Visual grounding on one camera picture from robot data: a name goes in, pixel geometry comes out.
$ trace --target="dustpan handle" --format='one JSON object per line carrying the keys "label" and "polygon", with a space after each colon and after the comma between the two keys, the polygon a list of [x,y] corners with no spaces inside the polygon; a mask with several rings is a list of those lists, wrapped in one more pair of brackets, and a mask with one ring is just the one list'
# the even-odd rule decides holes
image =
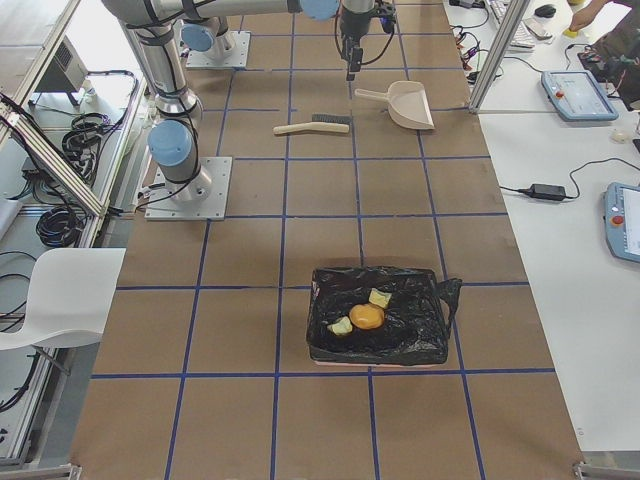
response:
{"label": "dustpan handle", "polygon": [[356,97],[366,98],[368,100],[377,100],[378,102],[388,102],[389,95],[386,93],[373,92],[371,90],[363,90],[361,88],[356,88],[354,92]]}

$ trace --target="dustpan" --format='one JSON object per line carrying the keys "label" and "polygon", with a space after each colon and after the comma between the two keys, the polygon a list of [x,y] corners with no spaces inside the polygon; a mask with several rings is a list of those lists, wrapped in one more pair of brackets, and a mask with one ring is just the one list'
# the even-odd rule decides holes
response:
{"label": "dustpan", "polygon": [[386,102],[394,122],[404,128],[433,130],[427,94],[420,82],[402,80],[389,85],[387,93],[357,88],[356,97]]}

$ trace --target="control box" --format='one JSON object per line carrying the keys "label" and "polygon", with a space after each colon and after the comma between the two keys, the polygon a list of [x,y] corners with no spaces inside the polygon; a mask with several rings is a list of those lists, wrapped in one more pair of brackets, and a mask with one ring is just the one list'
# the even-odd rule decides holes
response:
{"label": "control box", "polygon": [[604,194],[604,229],[614,256],[640,262],[640,187],[609,185]]}

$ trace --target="metal mounting plate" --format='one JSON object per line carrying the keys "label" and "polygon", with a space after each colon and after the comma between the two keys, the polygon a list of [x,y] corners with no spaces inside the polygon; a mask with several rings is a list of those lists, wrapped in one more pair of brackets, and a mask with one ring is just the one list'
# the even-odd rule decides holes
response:
{"label": "metal mounting plate", "polygon": [[[224,220],[231,180],[231,157],[202,157],[202,168],[213,179],[211,193],[201,201],[178,202],[173,198],[162,200],[147,207],[147,220]],[[158,169],[154,183],[164,183],[164,175]],[[166,197],[165,189],[154,190],[149,201]]]}
{"label": "metal mounting plate", "polygon": [[244,70],[247,68],[249,57],[250,32],[231,32],[236,41],[236,47],[228,57],[221,60],[213,60],[202,52],[191,51],[187,59],[188,70]]}

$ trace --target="white table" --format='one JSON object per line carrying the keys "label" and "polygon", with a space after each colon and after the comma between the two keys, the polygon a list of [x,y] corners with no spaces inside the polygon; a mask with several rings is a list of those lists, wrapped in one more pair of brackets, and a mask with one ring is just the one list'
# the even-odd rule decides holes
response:
{"label": "white table", "polygon": [[[562,32],[572,10],[581,7],[534,0],[525,17],[545,3],[557,8],[553,19],[540,19],[556,36],[553,43],[519,54],[540,70],[564,70],[567,45],[593,43],[627,12],[626,7],[609,4],[594,24],[569,39]],[[452,24],[473,25],[484,18],[479,10],[446,8]],[[487,48],[496,29],[488,23],[471,31]],[[575,56],[581,48],[570,50],[570,69],[581,68]],[[494,82],[480,109],[501,185],[564,185],[573,195],[568,173],[587,161],[617,156],[640,166],[640,154],[631,143],[610,139],[614,128],[639,136],[638,115],[627,112],[620,101],[614,102],[620,112],[615,122],[570,124],[554,112],[538,73],[516,60],[505,59],[502,65],[504,75]],[[505,192],[505,203],[580,447],[638,451],[640,264],[610,254],[602,194],[613,181],[637,185],[640,172],[610,162],[586,167],[576,180],[582,196],[574,202],[541,202]]]}

